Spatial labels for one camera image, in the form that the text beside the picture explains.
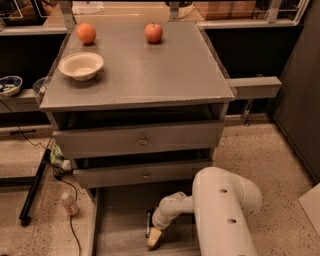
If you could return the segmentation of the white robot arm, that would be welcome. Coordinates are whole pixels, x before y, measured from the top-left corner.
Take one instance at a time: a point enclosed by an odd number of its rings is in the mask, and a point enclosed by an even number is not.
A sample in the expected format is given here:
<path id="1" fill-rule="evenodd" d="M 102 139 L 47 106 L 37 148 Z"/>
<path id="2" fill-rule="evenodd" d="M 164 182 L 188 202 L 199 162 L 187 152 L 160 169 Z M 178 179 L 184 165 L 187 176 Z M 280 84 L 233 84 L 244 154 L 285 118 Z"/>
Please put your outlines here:
<path id="1" fill-rule="evenodd" d="M 202 256 L 258 256 L 247 217 L 262 207 L 262 193 L 251 180 L 218 167 L 200 170 L 190 196 L 176 192 L 163 198 L 152 214 L 148 246 L 181 214 L 195 216 Z"/>

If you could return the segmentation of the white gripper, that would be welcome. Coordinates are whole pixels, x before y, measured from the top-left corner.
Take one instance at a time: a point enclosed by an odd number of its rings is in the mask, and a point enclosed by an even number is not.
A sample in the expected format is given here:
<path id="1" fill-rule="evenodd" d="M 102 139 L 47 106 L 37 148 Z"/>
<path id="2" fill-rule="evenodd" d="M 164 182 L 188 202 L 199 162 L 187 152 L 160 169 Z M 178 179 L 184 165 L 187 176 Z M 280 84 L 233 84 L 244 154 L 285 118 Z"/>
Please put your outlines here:
<path id="1" fill-rule="evenodd" d="M 154 248 L 158 243 L 162 231 L 165 230 L 175 218 L 174 215 L 164 213 L 159 207 L 157 207 L 152 215 L 152 224 L 154 227 L 150 229 L 147 245 Z"/>

